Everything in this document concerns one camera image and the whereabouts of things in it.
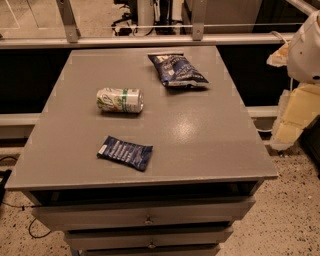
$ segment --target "terrazzo floor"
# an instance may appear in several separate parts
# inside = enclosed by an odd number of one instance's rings
[[[19,150],[0,148],[0,155]],[[269,153],[279,178],[266,181],[259,188],[256,204],[243,220],[233,224],[234,233],[221,244],[218,256],[320,255],[319,172],[299,143],[288,149],[284,157],[272,150]],[[7,168],[10,166],[0,166],[1,170]],[[12,205],[31,204],[19,192],[6,192],[4,201]],[[0,255],[71,256],[62,232],[39,239],[29,235],[31,210],[1,206]],[[37,221],[32,225],[34,236],[47,232]]]
[[[3,1],[0,4],[8,8],[8,14],[0,17],[1,24],[4,24],[3,21],[8,24],[1,27],[0,32],[5,38],[65,37],[54,2],[29,1],[31,12],[25,0],[10,0],[10,8]],[[110,9],[112,1],[72,0],[71,3],[84,37],[112,36],[111,21],[121,17],[119,9]],[[19,155],[21,150],[0,148],[0,158]],[[279,178],[266,181],[260,187],[255,194],[256,204],[243,220],[233,224],[234,233],[221,245],[218,256],[320,255],[318,170],[299,143],[287,150],[285,157],[271,150],[270,157],[279,172]],[[12,161],[7,164],[2,163],[0,170],[12,168]],[[4,202],[15,206],[31,205],[20,192],[6,192]],[[22,211],[1,205],[0,256],[71,256],[62,232],[52,232],[38,239],[30,236],[28,229],[34,219],[31,211],[31,208]],[[42,236],[48,233],[48,229],[36,221],[31,233]]]

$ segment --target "blue chip bag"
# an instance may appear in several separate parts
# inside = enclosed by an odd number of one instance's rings
[[[153,146],[142,146],[108,136],[97,157],[121,162],[139,171],[147,168]]]
[[[149,54],[148,57],[166,87],[205,87],[209,83],[183,53]]]

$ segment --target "cable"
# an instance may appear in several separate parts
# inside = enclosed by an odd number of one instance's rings
[[[1,202],[1,204],[7,205],[7,206],[10,206],[10,207],[13,207],[13,208],[21,208],[21,211],[24,211],[26,208],[38,207],[36,205],[12,205],[12,204],[9,204],[9,203],[3,202],[3,201]]]
[[[257,130],[258,132],[272,132],[272,129],[262,130],[262,129],[256,128],[256,130]]]
[[[151,30],[150,30],[147,34],[142,35],[142,37],[143,37],[143,36],[148,36],[148,35],[150,35],[150,34],[152,33],[153,29],[154,29],[154,28],[152,27]],[[132,35],[133,35],[133,36],[136,36],[135,33],[137,33],[137,32],[138,32],[138,28],[135,28],[134,30],[132,30]]]
[[[13,159],[15,161],[18,161],[18,159],[13,157],[13,156],[5,156],[5,157],[0,158],[0,162],[3,161],[3,160],[6,160],[6,159]]]
[[[277,31],[271,31],[271,33],[272,33],[273,35],[275,35],[276,37],[280,38],[281,40],[283,40],[284,43],[288,43],[288,41],[287,41],[279,32],[277,32]]]
[[[29,228],[28,228],[29,235],[30,235],[32,238],[35,238],[35,239],[44,238],[44,237],[50,235],[50,233],[52,232],[51,230],[50,230],[48,233],[46,233],[46,234],[44,234],[44,235],[41,235],[41,236],[35,236],[35,235],[33,235],[33,234],[31,233],[31,227],[32,227],[33,223],[34,223],[36,220],[37,220],[37,219],[34,218],[33,221],[31,221],[31,223],[30,223],[30,225],[29,225]]]
[[[290,79],[290,92],[292,92],[293,89],[293,78]]]

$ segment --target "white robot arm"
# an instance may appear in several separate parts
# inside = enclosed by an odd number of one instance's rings
[[[300,82],[284,91],[274,122],[270,146],[286,150],[320,115],[320,10],[312,13],[289,44],[288,75]]]
[[[291,78],[320,84],[320,10],[313,12],[293,36],[287,67]]]

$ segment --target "gray table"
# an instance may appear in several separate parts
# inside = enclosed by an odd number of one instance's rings
[[[164,88],[147,57],[163,51],[183,51],[208,90]],[[142,113],[102,113],[96,93],[104,87],[142,89]],[[153,145],[147,169],[97,159],[108,135]],[[214,46],[77,50],[6,187],[42,205],[34,215],[86,255],[150,255],[154,247],[212,255],[256,189],[276,177]]]

